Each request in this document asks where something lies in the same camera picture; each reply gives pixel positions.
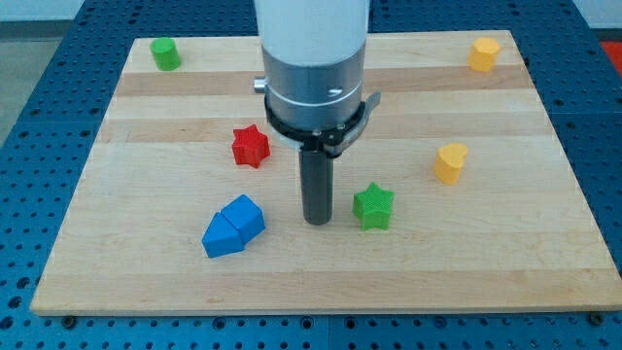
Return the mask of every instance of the green star block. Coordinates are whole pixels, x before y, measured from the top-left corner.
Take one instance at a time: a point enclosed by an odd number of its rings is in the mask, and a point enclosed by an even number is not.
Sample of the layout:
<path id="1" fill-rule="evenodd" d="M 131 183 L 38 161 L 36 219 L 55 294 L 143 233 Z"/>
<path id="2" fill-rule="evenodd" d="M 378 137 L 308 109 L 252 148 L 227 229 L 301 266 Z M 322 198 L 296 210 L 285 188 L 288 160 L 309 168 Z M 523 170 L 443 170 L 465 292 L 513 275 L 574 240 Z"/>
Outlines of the green star block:
<path id="1" fill-rule="evenodd" d="M 394 193 L 382 190 L 376 183 L 354 195 L 354 215 L 361 220 L 361 229 L 389 228 Z"/>

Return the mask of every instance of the toy block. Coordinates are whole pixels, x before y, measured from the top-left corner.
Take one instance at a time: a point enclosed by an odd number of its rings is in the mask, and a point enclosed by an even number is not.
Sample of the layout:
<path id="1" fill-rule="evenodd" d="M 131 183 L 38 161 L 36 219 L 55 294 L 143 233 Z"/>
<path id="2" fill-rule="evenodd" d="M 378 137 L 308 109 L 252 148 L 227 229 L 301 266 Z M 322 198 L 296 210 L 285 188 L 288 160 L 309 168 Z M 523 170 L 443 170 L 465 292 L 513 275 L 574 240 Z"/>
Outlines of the toy block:
<path id="1" fill-rule="evenodd" d="M 436 177 L 447 185 L 456 184 L 463 166 L 465 166 L 467 153 L 468 147 L 459 143 L 449 144 L 438 149 L 434 162 Z"/>
<path id="2" fill-rule="evenodd" d="M 389 228 L 394 196 L 393 192 L 382 190 L 373 182 L 367 190 L 354 195 L 353 212 L 361 220 L 362 230 Z"/>
<path id="3" fill-rule="evenodd" d="M 171 38 L 153 40 L 150 49 L 154 56 L 155 65 L 161 71 L 172 71 L 182 64 L 175 41 Z"/>
<path id="4" fill-rule="evenodd" d="M 479 38 L 470 49 L 468 65 L 478 72 L 488 72 L 497 63 L 501 45 L 493 38 Z"/>
<path id="5" fill-rule="evenodd" d="M 243 244 L 265 229 L 261 209 L 245 194 L 235 198 L 221 213 L 238 230 Z"/>
<path id="6" fill-rule="evenodd" d="M 238 230 L 221 213 L 214 215 L 201 242 L 209 258 L 244 250 L 244 243 Z"/>
<path id="7" fill-rule="evenodd" d="M 258 168 L 261 161 L 270 156 L 268 137 L 259 132 L 255 124 L 234 129 L 235 140 L 231 145 L 236 164 L 249 164 Z"/>

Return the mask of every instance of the red star block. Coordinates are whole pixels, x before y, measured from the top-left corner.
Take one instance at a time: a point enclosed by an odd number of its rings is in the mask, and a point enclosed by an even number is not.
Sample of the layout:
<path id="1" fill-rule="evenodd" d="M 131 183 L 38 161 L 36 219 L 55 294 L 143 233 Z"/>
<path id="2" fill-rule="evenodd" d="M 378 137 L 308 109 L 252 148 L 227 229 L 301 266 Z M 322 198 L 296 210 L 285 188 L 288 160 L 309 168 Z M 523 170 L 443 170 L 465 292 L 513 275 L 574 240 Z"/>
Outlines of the red star block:
<path id="1" fill-rule="evenodd" d="M 268 137 L 260 133 L 255 124 L 234 129 L 235 141 L 231 145 L 236 164 L 249 164 L 258 168 L 261 161 L 270 156 Z"/>

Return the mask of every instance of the green cylinder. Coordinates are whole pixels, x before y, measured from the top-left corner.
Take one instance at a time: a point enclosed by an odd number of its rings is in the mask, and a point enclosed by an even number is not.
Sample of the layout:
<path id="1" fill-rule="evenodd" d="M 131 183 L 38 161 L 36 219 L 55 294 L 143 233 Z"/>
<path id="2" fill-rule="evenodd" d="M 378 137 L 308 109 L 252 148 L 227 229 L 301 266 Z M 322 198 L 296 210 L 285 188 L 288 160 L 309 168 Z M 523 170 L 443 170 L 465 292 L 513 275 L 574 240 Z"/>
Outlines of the green cylinder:
<path id="1" fill-rule="evenodd" d="M 152 55 L 154 56 L 157 69 L 161 71 L 172 71 L 182 64 L 173 39 L 155 39 L 152 41 L 150 48 L 152 50 Z"/>

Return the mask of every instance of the blue block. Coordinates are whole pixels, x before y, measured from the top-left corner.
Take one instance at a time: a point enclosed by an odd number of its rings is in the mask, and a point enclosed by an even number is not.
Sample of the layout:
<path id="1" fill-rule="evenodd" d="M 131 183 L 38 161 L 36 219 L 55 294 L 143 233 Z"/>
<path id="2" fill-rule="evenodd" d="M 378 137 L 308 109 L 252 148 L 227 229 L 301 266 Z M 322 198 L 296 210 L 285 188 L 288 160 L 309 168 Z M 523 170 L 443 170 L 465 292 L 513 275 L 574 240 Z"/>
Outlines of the blue block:
<path id="1" fill-rule="evenodd" d="M 201 242 L 210 258 L 244 250 L 238 230 L 221 213 L 214 215 Z"/>
<path id="2" fill-rule="evenodd" d="M 261 209 L 245 194 L 235 198 L 221 212 L 240 232 L 244 244 L 265 229 Z"/>

